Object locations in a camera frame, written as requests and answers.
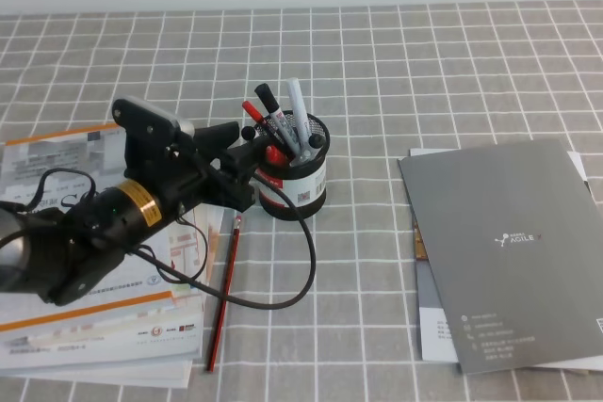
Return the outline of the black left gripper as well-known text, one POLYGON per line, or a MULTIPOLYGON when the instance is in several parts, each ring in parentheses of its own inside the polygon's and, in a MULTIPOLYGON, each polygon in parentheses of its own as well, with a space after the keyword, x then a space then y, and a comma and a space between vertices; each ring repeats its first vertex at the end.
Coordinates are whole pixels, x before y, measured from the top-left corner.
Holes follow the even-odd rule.
POLYGON ((258 139, 229 148, 239 139, 239 124, 230 121, 197 128, 192 142, 190 163, 199 177, 184 185, 160 184, 161 214, 175 219, 200 204, 215 205, 244 212, 255 203, 250 180, 257 167, 258 139), (217 159, 218 168, 211 162, 217 159))

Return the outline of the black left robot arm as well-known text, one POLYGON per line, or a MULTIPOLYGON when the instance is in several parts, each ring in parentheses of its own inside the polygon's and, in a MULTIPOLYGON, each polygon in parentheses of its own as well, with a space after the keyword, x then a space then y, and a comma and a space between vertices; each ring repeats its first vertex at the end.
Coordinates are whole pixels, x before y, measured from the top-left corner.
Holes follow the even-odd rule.
POLYGON ((235 122, 190 134, 174 126, 129 125, 119 185, 90 189, 67 212, 39 209, 44 182, 28 204, 2 202, 2 292, 65 306, 198 205, 245 211, 254 202, 250 180, 268 141, 237 145, 238 138, 235 122))

